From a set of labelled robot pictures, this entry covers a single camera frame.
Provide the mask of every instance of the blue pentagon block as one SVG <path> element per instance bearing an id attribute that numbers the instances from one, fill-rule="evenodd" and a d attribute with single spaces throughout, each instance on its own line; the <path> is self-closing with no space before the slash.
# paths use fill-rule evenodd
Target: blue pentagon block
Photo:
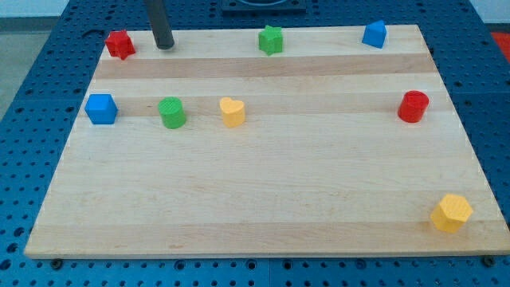
<path id="1" fill-rule="evenodd" d="M 110 94 L 92 94 L 85 105 L 85 111 L 93 124 L 113 124 L 118 110 Z"/>
<path id="2" fill-rule="evenodd" d="M 365 27 L 362 43 L 381 49 L 385 39 L 386 27 L 384 26 L 384 21 L 380 20 Z"/>

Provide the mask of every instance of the toy block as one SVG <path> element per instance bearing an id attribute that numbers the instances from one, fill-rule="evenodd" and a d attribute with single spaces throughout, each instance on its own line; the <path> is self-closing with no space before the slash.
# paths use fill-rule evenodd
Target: toy block
<path id="1" fill-rule="evenodd" d="M 131 38 L 128 36 L 128 32 L 126 32 L 125 29 L 110 32 L 108 39 L 106 39 L 104 43 L 108 47 L 108 52 L 110 52 L 110 56 L 112 57 L 119 57 L 124 60 L 129 55 L 136 53 Z"/>
<path id="2" fill-rule="evenodd" d="M 398 108 L 398 116 L 408 123 L 419 122 L 429 106 L 429 97 L 419 91 L 406 92 Z"/>
<path id="3" fill-rule="evenodd" d="M 266 25 L 264 30 L 258 34 L 258 49 L 264 51 L 268 56 L 281 53 L 284 50 L 284 36 L 281 33 L 281 27 Z"/>
<path id="4" fill-rule="evenodd" d="M 469 219 L 473 208 L 464 196 L 445 195 L 430 215 L 439 230 L 456 233 Z"/>
<path id="5" fill-rule="evenodd" d="M 92 94 L 88 97 L 85 112 L 93 124 L 113 124 L 119 109 L 110 94 Z"/>
<path id="6" fill-rule="evenodd" d="M 220 100 L 223 123 L 228 128 L 234 128 L 245 122 L 245 103 L 223 97 Z"/>
<path id="7" fill-rule="evenodd" d="M 381 49 L 385 39 L 386 27 L 384 26 L 384 21 L 380 20 L 365 27 L 362 43 Z"/>
<path id="8" fill-rule="evenodd" d="M 186 123 L 186 113 L 179 98 L 169 96 L 158 104 L 159 114 L 166 128 L 180 128 Z"/>

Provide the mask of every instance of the blue pegboard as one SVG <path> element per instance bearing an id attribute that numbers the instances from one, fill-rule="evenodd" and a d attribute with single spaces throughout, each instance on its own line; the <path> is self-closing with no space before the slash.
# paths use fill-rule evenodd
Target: blue pegboard
<path id="1" fill-rule="evenodd" d="M 305 13 L 232 15 L 220 6 L 167 2 L 175 29 L 418 24 L 508 222 L 510 67 L 468 0 L 308 0 Z M 59 270 L 29 260 L 22 250 L 112 29 L 149 29 L 143 1 L 71 0 L 0 123 L 0 286 L 510 285 L 509 257 L 66 260 Z"/>

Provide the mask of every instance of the yellow heart-shaped block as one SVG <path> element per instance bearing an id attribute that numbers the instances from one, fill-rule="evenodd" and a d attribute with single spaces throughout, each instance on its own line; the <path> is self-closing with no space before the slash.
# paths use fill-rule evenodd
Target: yellow heart-shaped block
<path id="1" fill-rule="evenodd" d="M 241 100 L 223 97 L 220 100 L 220 109 L 222 110 L 223 123 L 228 128 L 237 127 L 245 122 L 245 103 Z"/>

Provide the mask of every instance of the red cylinder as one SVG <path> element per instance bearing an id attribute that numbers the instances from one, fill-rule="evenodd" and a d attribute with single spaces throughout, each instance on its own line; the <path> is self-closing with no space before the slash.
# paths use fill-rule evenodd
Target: red cylinder
<path id="1" fill-rule="evenodd" d="M 398 116 L 408 123 L 419 122 L 427 106 L 429 97 L 420 91 L 409 91 L 404 95 L 404 99 L 398 108 Z"/>

